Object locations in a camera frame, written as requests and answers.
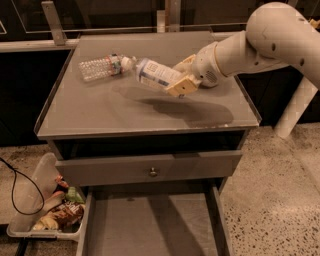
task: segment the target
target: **dark wall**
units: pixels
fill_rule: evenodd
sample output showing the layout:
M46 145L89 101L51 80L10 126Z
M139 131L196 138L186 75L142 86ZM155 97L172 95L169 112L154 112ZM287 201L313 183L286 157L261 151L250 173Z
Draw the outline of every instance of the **dark wall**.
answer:
M68 53L0 54L0 146L40 143L33 128Z

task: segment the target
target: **plastic bottle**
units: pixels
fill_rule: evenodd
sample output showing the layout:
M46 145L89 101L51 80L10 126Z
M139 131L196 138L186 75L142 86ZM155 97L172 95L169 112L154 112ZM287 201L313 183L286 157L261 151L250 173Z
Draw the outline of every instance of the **plastic bottle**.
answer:
M91 82L127 71L121 67L121 61L123 58L123 55L110 54L103 58L80 62L79 69L83 80Z
M138 60L135 57L123 57L121 66L125 70L134 70L138 82L163 91L170 84L178 82L182 76L179 71L148 58Z

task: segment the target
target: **white bottle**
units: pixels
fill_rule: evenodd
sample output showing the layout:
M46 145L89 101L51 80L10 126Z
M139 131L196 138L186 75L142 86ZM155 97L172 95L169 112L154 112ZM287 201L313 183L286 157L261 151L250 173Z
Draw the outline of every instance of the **white bottle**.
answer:
M178 82L182 74L148 58L137 60L135 57L123 57L121 66L124 70L134 70L138 82L166 92L169 85Z

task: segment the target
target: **white pole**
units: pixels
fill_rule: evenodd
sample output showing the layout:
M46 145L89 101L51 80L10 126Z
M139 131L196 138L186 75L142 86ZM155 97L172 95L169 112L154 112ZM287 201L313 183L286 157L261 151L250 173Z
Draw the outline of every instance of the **white pole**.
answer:
M279 137L286 138L290 135L317 91L318 88L307 78L302 78L297 90L274 128L275 133Z

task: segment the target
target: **table top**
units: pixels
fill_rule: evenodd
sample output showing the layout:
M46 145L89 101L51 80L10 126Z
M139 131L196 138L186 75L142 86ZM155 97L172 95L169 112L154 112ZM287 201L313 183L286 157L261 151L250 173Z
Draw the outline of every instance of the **table top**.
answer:
M55 140L257 127L256 110L234 77L179 99L140 84L131 72L85 83L78 69L81 61L111 53L173 66L212 41L209 32L82 36L37 136Z

